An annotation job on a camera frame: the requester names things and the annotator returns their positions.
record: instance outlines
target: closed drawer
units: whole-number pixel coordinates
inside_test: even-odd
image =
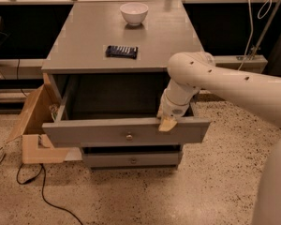
[[[158,131],[168,82],[166,72],[71,75],[55,122],[43,129],[57,147],[201,143],[210,122],[192,110],[172,131]]]
[[[164,149],[164,147],[151,148],[147,151],[144,149],[138,151],[139,147],[136,149],[128,148],[129,152],[125,152],[126,149],[121,149],[121,147],[113,148],[110,151],[108,148],[102,148],[100,152],[92,152],[92,149],[82,148],[81,153],[84,163],[90,168],[177,166],[182,158],[179,147],[169,146],[169,149]]]

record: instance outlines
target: drawer handle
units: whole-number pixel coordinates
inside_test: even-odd
[[[131,162],[131,164],[137,164],[137,159],[136,159],[136,158],[132,158],[132,159],[130,160],[130,162]]]
[[[131,134],[126,135],[126,140],[127,141],[132,141],[133,140],[133,136]]]

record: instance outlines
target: white bowl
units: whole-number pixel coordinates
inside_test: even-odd
[[[148,6],[142,3],[127,3],[120,7],[124,20],[130,25],[140,25],[148,14]]]

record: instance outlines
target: gray tabletop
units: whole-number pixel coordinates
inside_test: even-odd
[[[43,64],[50,74],[162,71],[172,55],[202,51],[180,1],[145,1],[140,26],[128,25],[122,2],[76,3]],[[138,46],[136,60],[105,56],[109,45]]]

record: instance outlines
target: floor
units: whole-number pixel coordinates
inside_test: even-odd
[[[281,130],[210,94],[197,102],[212,123],[203,143],[189,144],[177,170],[90,171],[81,161],[46,164],[45,197],[83,224],[250,224],[264,162]],[[5,143],[16,114],[0,115],[0,224],[79,224],[43,202],[43,174],[21,186],[21,139]],[[37,173],[26,165],[20,180]]]

